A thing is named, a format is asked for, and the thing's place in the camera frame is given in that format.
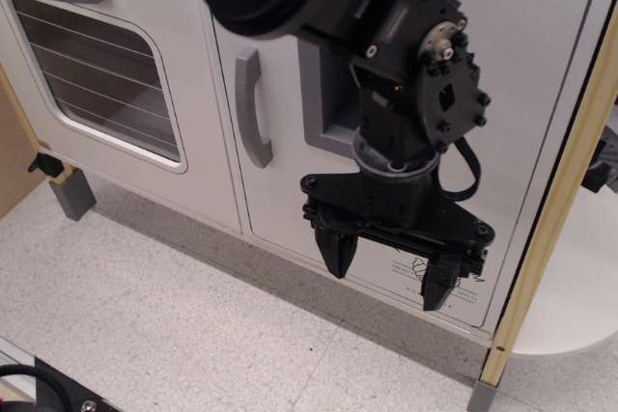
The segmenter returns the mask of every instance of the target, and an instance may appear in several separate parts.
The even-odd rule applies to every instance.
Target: tile floor
[[[0,220],[0,336],[141,411],[464,411],[485,349],[90,177]],[[492,411],[618,410],[618,338],[510,362]]]

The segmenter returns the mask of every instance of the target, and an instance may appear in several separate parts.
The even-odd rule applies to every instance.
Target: wooden frame
[[[480,382],[496,387],[577,190],[618,95],[618,9],[614,8],[541,216],[495,334]]]
[[[35,130],[30,125],[30,121],[28,121],[28,117],[26,116],[26,113],[23,111],[23,108],[21,107],[21,104],[19,103],[19,99],[17,98],[17,95],[15,94],[13,90],[13,86],[11,85],[11,82],[9,81],[9,77],[7,76],[6,72],[4,72],[4,69],[2,68],[1,65],[0,65],[0,87],[2,87],[5,93],[7,94],[9,103],[11,104],[15,112],[17,113],[17,118],[19,119],[21,126],[26,132],[26,135],[28,136],[28,140],[30,141],[30,144],[34,148],[35,152],[43,152],[41,142],[39,141],[39,138],[37,137]],[[55,183],[56,185],[62,185],[63,183],[65,183],[65,181],[71,176],[71,174],[75,170],[75,168],[73,168],[70,164],[65,163],[64,161],[62,164],[65,167],[65,170],[60,174],[60,176],[56,178],[49,178],[49,181]]]

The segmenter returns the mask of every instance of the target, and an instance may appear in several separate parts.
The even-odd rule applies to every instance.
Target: white curved surface
[[[582,187],[512,357],[564,356],[618,332],[618,195]]]

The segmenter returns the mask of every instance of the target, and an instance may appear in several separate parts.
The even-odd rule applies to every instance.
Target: gray cabinet foot
[[[493,386],[477,380],[472,390],[472,396],[467,404],[467,412],[488,412],[492,406],[493,398],[497,393]]]
[[[75,170],[61,185],[49,183],[58,203],[69,219],[78,221],[97,200],[80,169]]]

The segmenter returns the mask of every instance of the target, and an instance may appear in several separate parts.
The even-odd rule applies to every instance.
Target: black latch
[[[34,173],[37,169],[51,178],[57,178],[63,173],[65,167],[59,159],[45,153],[37,153],[35,160],[28,166],[28,172]]]

